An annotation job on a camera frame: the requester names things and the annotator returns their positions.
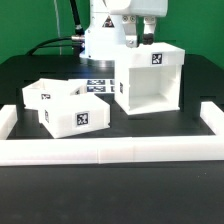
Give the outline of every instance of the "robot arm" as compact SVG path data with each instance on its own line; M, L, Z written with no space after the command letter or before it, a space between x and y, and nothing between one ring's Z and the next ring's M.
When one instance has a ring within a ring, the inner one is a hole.
M144 17L143 44L152 44L156 27L156 17L167 14L168 0L103 0L112 15L122 15L126 35L126 45L138 47L138 17Z

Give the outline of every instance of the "white cardboard box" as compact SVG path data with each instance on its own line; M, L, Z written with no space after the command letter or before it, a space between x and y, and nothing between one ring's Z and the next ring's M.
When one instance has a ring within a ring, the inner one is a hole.
M115 100L128 114L179 110L185 51L166 43L119 50Z
M86 83L82 80L70 83L66 80L39 79L22 91L25 109L38 110L43 100L86 93Z
M0 110L0 140L6 140L17 122L16 105L5 105Z
M54 138L110 127L110 105L92 93L44 101L38 115Z

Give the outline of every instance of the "white plastic part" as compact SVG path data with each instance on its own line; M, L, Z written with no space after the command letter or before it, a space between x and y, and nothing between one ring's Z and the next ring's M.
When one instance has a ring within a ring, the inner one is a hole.
M85 31L85 51L80 57L93 61L114 61L117 45L125 45L121 16L110 15L102 0L91 0L90 26Z
M0 140L7 139L16 122L16 105L3 106L0 110Z
M25 109L38 110L43 100L86 93L85 82L70 82L55 79L39 79L22 89Z
M201 103L200 116L215 135L224 135L224 113L213 102Z
M166 16L168 0L104 0L115 15Z
M202 110L210 128L218 125L213 118L224 117L210 102L202 103ZM224 160L223 136L0 141L0 166L206 160Z
M38 115L54 138L110 127L110 105L91 93L45 101Z
M115 100L128 114L179 110L185 51L166 43L120 47L115 60Z

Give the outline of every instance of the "black tabletop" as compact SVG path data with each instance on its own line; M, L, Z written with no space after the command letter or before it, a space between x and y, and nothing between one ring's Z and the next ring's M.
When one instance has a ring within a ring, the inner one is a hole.
M0 106L16 104L8 139L52 138L37 112L23 109L21 88L39 78L113 78L112 68L73 56L16 56L0 65ZM111 128L68 138L211 135L200 102L224 105L224 71L186 55L180 111L127 116L113 95ZM224 163L165 162L0 168L0 223L223 223Z

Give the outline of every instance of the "cable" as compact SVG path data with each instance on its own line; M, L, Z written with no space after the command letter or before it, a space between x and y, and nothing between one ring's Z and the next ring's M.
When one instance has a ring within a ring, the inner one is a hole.
M32 48L31 50L29 50L26 55L32 56L33 53L38 49L43 47L44 45L50 44L50 43L55 43L55 42L59 42L59 41L65 41L65 40L71 40L71 37L59 37L59 38L55 38L55 39L51 39L51 40L47 40L44 41L40 44L38 44L36 47Z
M54 9L55 9L55 15L56 15L58 37L60 38L61 37L61 29L60 29L60 18L59 18L57 0L54 0Z
M78 8L77 8L77 5L76 5L76 0L70 0L70 4L71 4L71 8L72 8L73 19L74 19L74 22L75 22L75 32L78 35L83 35L84 30L81 26L79 13L78 13Z

